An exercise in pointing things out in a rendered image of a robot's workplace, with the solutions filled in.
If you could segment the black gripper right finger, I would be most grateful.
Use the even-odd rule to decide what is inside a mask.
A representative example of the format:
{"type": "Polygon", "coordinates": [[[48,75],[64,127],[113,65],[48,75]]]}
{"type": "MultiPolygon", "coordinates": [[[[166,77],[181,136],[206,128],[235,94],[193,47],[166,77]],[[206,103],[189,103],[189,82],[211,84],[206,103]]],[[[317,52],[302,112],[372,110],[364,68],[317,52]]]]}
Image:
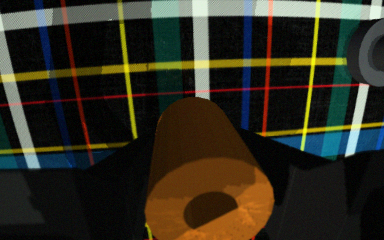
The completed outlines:
{"type": "Polygon", "coordinates": [[[273,189],[270,240],[349,240],[368,195],[384,186],[384,150],[329,160],[235,129],[273,189]]]}

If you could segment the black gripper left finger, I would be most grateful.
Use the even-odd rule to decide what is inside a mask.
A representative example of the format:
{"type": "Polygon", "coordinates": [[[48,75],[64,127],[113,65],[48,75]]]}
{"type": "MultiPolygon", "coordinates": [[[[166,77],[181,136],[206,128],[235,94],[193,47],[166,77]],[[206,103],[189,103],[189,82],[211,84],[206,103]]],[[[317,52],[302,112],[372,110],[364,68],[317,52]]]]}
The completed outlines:
{"type": "Polygon", "coordinates": [[[155,133],[85,170],[0,168],[0,234],[142,240],[155,133]]]}

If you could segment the orange cylinder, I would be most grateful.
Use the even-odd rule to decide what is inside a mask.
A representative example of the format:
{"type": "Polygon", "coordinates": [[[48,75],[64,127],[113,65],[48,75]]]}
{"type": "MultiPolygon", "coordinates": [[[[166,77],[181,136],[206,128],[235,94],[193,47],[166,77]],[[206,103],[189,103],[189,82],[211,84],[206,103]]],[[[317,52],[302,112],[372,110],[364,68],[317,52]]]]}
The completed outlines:
{"type": "Polygon", "coordinates": [[[274,195],[224,111],[187,97],[161,114],[146,196],[146,223],[159,240],[250,240],[274,195]]]}

